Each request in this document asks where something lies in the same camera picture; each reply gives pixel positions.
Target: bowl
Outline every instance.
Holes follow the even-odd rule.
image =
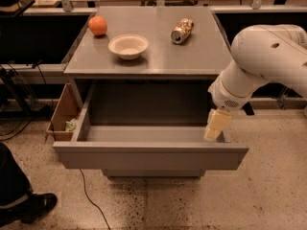
[[[138,58],[147,48],[148,40],[138,34],[122,34],[110,40],[108,49],[125,60]]]

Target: white robotic arm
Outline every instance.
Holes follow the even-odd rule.
[[[209,87],[213,103],[205,130],[215,140],[229,123],[229,111],[246,104],[259,87],[274,81],[307,97],[307,34],[295,25],[243,29],[231,45],[233,60]]]

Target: concrete floor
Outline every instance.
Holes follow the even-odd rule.
[[[307,118],[302,110],[236,112],[233,142],[249,145],[237,171],[206,172],[201,179],[118,178],[84,170],[90,198],[111,229],[307,229]],[[13,124],[1,123],[1,126]],[[30,123],[4,142],[37,193],[53,192],[56,208],[32,225],[1,229],[107,229],[85,196],[78,170],[66,170],[45,141],[48,122]]]

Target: cardboard box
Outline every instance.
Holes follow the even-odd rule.
[[[78,118],[80,109],[70,84],[66,84],[60,95],[58,105],[47,128],[47,133],[55,141],[70,141],[73,131],[65,131],[66,121]]]

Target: person's foot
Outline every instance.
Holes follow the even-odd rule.
[[[31,224],[36,219],[49,213],[57,204],[58,199],[54,194],[35,195],[10,209],[0,210],[0,227],[16,220]]]

